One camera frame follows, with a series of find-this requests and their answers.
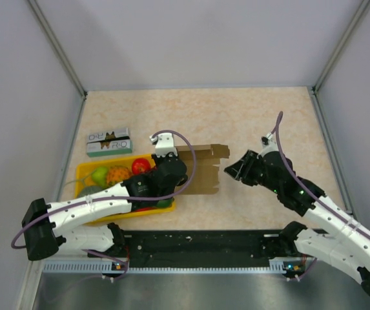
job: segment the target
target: white panel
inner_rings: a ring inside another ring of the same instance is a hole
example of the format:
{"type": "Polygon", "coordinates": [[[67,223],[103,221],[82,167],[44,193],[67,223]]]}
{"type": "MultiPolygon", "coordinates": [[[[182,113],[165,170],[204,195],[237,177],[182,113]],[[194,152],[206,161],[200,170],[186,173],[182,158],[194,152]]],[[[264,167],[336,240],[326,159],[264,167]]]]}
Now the white panel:
{"type": "Polygon", "coordinates": [[[28,263],[11,239],[32,200],[52,199],[79,104],[25,1],[0,0],[0,309],[28,263]]]}
{"type": "Polygon", "coordinates": [[[370,229],[370,10],[320,91],[349,192],[370,229]]]}
{"type": "Polygon", "coordinates": [[[83,86],[313,85],[358,0],[39,0],[83,86]]]}

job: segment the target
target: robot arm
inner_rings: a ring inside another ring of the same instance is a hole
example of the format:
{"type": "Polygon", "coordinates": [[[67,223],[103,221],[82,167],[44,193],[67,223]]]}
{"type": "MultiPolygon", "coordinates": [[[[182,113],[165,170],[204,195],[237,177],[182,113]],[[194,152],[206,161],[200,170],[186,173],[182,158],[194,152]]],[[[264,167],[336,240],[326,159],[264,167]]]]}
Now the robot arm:
{"type": "Polygon", "coordinates": [[[273,134],[262,137],[263,150],[246,154],[225,169],[237,181],[262,185],[276,193],[288,209],[317,223],[328,234],[317,234],[298,223],[290,223],[281,234],[289,236],[299,253],[314,256],[354,278],[370,296],[370,230],[341,210],[313,182],[298,177],[312,192],[310,196],[289,173],[273,134]]]}
{"type": "Polygon", "coordinates": [[[85,223],[111,214],[127,213],[155,206],[159,197],[173,194],[176,186],[187,181],[186,165],[179,159],[173,135],[158,134],[152,155],[156,168],[95,194],[68,201],[45,203],[38,199],[28,208],[22,226],[36,218],[43,220],[24,230],[29,260],[60,254],[81,254],[83,249],[113,253],[124,245],[124,237],[115,224],[107,227],[85,227],[85,223]]]}

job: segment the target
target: yellow tray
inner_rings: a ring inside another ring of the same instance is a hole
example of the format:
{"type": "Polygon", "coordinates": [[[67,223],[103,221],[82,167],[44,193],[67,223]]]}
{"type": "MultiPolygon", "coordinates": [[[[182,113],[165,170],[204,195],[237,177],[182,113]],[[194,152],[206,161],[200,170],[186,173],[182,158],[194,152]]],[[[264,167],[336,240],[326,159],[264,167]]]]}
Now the yellow tray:
{"type": "MultiPolygon", "coordinates": [[[[119,165],[119,166],[128,167],[130,170],[133,161],[138,158],[146,158],[147,160],[149,160],[150,165],[152,167],[155,166],[154,160],[152,159],[152,156],[150,154],[116,158],[113,160],[93,161],[91,163],[81,163],[80,165],[77,166],[76,179],[77,180],[83,179],[85,176],[89,175],[91,172],[93,172],[96,168],[100,166],[105,166],[105,167],[110,168],[111,166],[119,165]]],[[[86,178],[85,184],[86,186],[96,185],[90,176],[86,178]]],[[[77,197],[77,195],[81,192],[83,188],[84,188],[84,185],[81,182],[76,182],[75,197],[77,197]]],[[[135,216],[144,216],[144,215],[171,212],[175,208],[176,208],[176,202],[173,201],[170,207],[167,207],[164,209],[153,209],[153,210],[136,211],[136,212],[130,212],[130,213],[123,213],[123,214],[113,214],[113,215],[106,216],[104,218],[99,218],[98,220],[90,222],[89,224],[113,222],[114,220],[118,220],[121,218],[133,218],[135,216]]]]}

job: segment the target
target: wooden table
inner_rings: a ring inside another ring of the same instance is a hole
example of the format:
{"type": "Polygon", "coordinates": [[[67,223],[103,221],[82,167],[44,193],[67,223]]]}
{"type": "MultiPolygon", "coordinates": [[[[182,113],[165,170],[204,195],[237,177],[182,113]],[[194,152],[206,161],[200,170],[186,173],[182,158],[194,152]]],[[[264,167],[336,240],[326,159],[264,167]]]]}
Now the wooden table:
{"type": "MultiPolygon", "coordinates": [[[[89,92],[68,168],[75,178],[80,163],[116,158],[89,158],[86,136],[92,132],[127,126],[133,154],[154,151],[149,136],[161,129],[182,133],[192,144],[229,146],[229,159],[221,161],[220,190],[215,195],[178,196],[174,212],[117,221],[122,229],[281,229],[297,220],[274,193],[232,180],[223,168],[240,159],[247,149],[260,151],[260,138],[284,111],[280,129],[284,153],[298,175],[319,185],[343,207],[324,141],[305,87],[203,88],[89,92]]],[[[179,138],[178,145],[184,143],[179,138]]],[[[74,197],[74,184],[63,190],[62,200],[74,197]]]]}

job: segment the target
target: small product box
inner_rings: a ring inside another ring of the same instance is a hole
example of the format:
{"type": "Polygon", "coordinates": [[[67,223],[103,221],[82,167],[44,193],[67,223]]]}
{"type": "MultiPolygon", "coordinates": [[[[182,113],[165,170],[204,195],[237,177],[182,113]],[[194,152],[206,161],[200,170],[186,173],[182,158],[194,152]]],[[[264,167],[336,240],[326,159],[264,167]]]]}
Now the small product box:
{"type": "Polygon", "coordinates": [[[127,127],[96,132],[87,136],[88,157],[132,153],[132,141],[127,127]]]}

